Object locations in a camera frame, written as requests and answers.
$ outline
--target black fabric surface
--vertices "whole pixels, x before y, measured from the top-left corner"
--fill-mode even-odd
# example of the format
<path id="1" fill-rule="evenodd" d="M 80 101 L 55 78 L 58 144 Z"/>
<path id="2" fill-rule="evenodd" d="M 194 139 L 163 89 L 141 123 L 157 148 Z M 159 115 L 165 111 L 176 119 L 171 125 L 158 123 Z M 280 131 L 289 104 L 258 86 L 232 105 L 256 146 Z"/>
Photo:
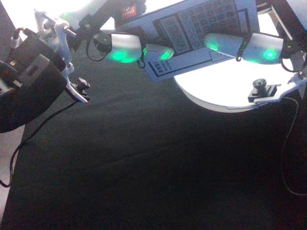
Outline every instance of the black fabric surface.
<path id="1" fill-rule="evenodd" d="M 91 62 L 83 49 L 73 60 L 72 79 L 88 80 L 92 99 L 20 150 L 3 229 L 303 229 L 307 202 L 279 171 L 293 104 L 216 113 L 174 80 L 152 84 L 136 64 Z M 24 137 L 70 102 L 61 95 Z M 305 143 L 299 119 L 286 150 L 294 165 Z M 291 186 L 303 192 L 305 182 Z"/>

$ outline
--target black cable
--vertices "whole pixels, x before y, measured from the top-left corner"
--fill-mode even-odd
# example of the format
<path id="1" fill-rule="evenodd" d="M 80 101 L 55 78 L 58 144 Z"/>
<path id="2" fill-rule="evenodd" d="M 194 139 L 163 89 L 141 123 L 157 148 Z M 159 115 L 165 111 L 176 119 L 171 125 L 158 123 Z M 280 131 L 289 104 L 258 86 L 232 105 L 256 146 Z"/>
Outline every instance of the black cable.
<path id="1" fill-rule="evenodd" d="M 305 59 L 305 61 L 304 61 L 304 64 L 303 64 L 302 68 L 299 69 L 299 70 L 290 70 L 290 69 L 288 69 L 288 68 L 284 65 L 283 59 L 281 59 L 281 62 L 282 62 L 282 67 L 283 67 L 283 69 L 286 70 L 286 71 L 288 71 L 288 72 L 290 72 L 290 73 L 297 73 L 297 72 L 300 72 L 300 71 L 302 71 L 303 69 L 305 69 L 305 68 L 307 67 L 307 57 L 306 57 L 306 59 Z"/>
<path id="2" fill-rule="evenodd" d="M 107 53 L 106 53 L 101 59 L 93 59 L 93 58 L 91 58 L 91 57 L 89 56 L 89 54 L 88 54 L 88 50 L 89 50 L 89 47 L 90 47 L 90 44 L 91 44 L 91 40 L 93 39 L 93 37 L 88 38 L 87 41 L 86 41 L 86 49 L 85 49 L 86 55 L 87 55 L 87 57 L 88 57 L 90 60 L 92 60 L 92 61 L 102 61 L 102 60 L 104 60 L 104 59 L 106 58 Z"/>
<path id="3" fill-rule="evenodd" d="M 2 180 L 0 180 L 0 184 L 5 187 L 8 188 L 11 186 L 12 184 L 12 176 L 13 176 L 13 162 L 14 162 L 14 158 L 16 156 L 16 153 L 18 152 L 18 150 L 20 150 L 28 140 L 30 140 L 32 137 L 34 137 L 34 135 L 52 118 L 54 118 L 56 115 L 62 113 L 63 111 L 73 107 L 76 103 L 78 102 L 73 102 L 67 106 L 65 106 L 64 108 L 58 110 L 57 112 L 55 112 L 54 114 L 50 115 L 45 121 L 43 121 L 43 123 L 31 134 L 31 136 L 29 136 L 26 140 L 24 140 L 23 142 L 21 142 L 21 144 L 15 149 L 12 157 L 11 157 L 11 162 L 10 162 L 10 181 L 8 184 L 5 184 Z"/>
<path id="4" fill-rule="evenodd" d="M 284 141 L 284 143 L 283 143 L 283 148 L 282 148 L 282 152 L 281 152 L 280 169 L 281 169 L 283 184 L 284 184 L 284 186 L 286 187 L 286 189 L 287 189 L 291 194 L 296 195 L 296 196 L 307 196 L 307 194 L 301 194 L 301 193 L 296 193 L 296 192 L 294 192 L 294 191 L 288 186 L 287 181 L 286 181 L 286 179 L 285 179 L 285 177 L 284 177 L 284 172 L 283 172 L 284 148 L 285 148 L 285 146 L 286 146 L 286 144 L 287 144 L 287 140 L 289 139 L 289 136 L 290 136 L 290 134 L 291 134 L 291 132 L 292 132 L 293 126 L 294 126 L 294 124 L 295 124 L 295 122 L 296 122 L 297 115 L 298 115 L 298 110 L 299 110 L 299 103 L 297 102 L 297 100 L 295 100 L 295 99 L 293 99 L 293 98 L 290 98 L 290 97 L 284 97 L 284 99 L 287 99 L 287 100 L 290 100 L 290 101 L 292 101 L 292 102 L 295 102 L 295 104 L 296 104 L 296 112 L 295 112 L 295 116 L 294 116 L 292 125 L 291 125 L 291 127 L 290 127 L 290 130 L 289 130 L 289 132 L 288 132 L 288 135 L 287 135 L 287 137 L 286 137 L 286 139 L 285 139 L 285 141 Z"/>

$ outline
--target qr code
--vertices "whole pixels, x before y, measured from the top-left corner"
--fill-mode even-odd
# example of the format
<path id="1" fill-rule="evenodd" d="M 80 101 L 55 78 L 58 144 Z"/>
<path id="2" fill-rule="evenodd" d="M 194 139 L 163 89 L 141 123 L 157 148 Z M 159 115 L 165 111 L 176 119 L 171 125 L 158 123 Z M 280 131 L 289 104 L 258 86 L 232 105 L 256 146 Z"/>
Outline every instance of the qr code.
<path id="1" fill-rule="evenodd" d="M 164 18 L 161 24 L 177 54 L 203 48 L 208 33 L 240 31 L 235 0 L 207 1 Z"/>

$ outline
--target gray floor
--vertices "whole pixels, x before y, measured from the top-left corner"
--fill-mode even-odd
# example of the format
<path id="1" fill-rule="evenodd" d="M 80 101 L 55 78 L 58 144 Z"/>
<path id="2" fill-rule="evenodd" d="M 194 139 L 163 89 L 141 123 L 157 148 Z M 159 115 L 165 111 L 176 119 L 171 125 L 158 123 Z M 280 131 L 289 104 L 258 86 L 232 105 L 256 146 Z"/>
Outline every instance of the gray floor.
<path id="1" fill-rule="evenodd" d="M 4 60 L 8 53 L 8 44 L 14 31 L 14 26 L 10 21 L 2 3 L 0 2 L 0 60 Z M 12 132 L 0 134 L 0 178 L 5 183 L 9 181 L 9 164 L 11 155 L 21 142 L 24 133 L 24 126 Z M 0 223 L 9 194 L 9 188 L 0 186 Z"/>

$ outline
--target red label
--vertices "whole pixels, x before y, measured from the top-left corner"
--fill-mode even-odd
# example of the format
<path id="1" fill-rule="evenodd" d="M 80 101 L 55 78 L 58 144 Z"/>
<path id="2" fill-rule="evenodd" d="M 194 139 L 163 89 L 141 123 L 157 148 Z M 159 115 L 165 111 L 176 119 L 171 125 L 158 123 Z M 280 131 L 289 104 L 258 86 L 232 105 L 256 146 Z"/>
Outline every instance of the red label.
<path id="1" fill-rule="evenodd" d="M 134 4 L 130 7 L 122 8 L 121 11 L 122 11 L 121 16 L 122 16 L 123 20 L 126 20 L 128 18 L 135 16 L 138 12 L 136 4 Z"/>

